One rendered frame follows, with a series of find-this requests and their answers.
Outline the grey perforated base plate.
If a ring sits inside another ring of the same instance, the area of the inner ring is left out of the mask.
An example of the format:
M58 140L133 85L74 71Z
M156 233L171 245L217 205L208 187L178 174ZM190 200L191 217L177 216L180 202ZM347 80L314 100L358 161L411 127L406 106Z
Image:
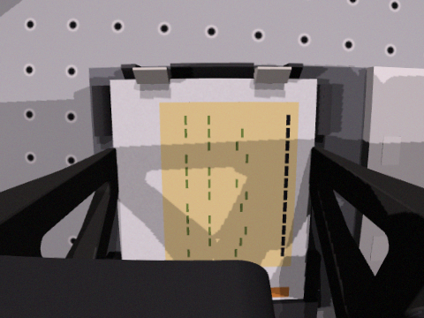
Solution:
M89 67L424 69L424 0L0 0L0 192L94 155Z

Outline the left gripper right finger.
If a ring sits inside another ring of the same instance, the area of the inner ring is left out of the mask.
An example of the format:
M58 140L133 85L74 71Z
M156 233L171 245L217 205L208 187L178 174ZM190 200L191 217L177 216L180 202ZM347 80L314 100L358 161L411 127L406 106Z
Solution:
M333 190L385 232L389 251L376 275ZM312 147L309 192L336 318L424 309L424 188Z

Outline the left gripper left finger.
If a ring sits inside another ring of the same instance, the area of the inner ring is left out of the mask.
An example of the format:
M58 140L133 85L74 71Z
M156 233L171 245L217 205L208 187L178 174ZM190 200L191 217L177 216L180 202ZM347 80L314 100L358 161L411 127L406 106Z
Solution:
M0 255L42 257L43 236L93 192L65 258L106 259L119 192L115 148L0 192Z

